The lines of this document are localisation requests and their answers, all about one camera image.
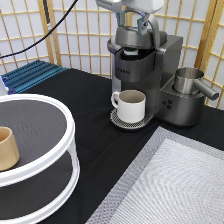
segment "beige cup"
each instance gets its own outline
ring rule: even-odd
[[[10,128],[0,127],[0,171],[8,170],[19,160],[19,150]]]

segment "drip tray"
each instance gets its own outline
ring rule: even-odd
[[[125,130],[125,131],[138,131],[141,128],[144,128],[153,118],[152,114],[146,113],[143,120],[129,124],[119,119],[117,116],[117,110],[114,109],[110,113],[110,120],[111,122],[118,128]]]

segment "black cable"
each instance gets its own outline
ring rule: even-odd
[[[78,2],[78,0],[75,0],[71,7],[68,9],[68,11],[65,13],[65,15],[62,17],[62,19],[49,31],[48,34],[46,34],[43,38],[41,38],[40,40],[38,40],[36,43],[34,43],[33,45],[29,46],[28,48],[22,50],[22,51],[18,51],[16,53],[13,53],[13,54],[8,54],[8,55],[5,55],[5,56],[1,56],[0,59],[3,59],[3,58],[7,58],[7,57],[10,57],[10,56],[14,56],[14,55],[17,55],[17,54],[21,54],[21,53],[24,53],[25,51],[28,51],[29,49],[31,49],[32,47],[36,46],[37,44],[39,44],[40,42],[42,42],[43,40],[45,40],[49,35],[52,34],[52,32],[54,32],[54,30],[64,21],[64,19],[67,17],[67,15],[71,12],[72,8],[75,6],[75,4]]]

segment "metal pitcher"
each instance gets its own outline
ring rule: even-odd
[[[176,71],[174,89],[182,94],[194,94],[197,90],[210,100],[216,100],[219,93],[203,83],[204,73],[197,68],[180,68]]]

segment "white rim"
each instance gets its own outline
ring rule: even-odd
[[[0,187],[20,182],[45,170],[65,153],[75,135],[75,123],[72,114],[60,101],[36,94],[19,94],[0,97],[0,103],[13,100],[35,100],[54,105],[64,114],[67,122],[67,129],[58,144],[42,157],[22,167],[0,173]]]
[[[57,198],[34,213],[16,219],[0,220],[0,224],[33,224],[46,219],[54,212],[56,212],[71,196],[77,185],[79,174],[80,166],[77,159],[77,169],[73,169],[73,173],[68,185]]]

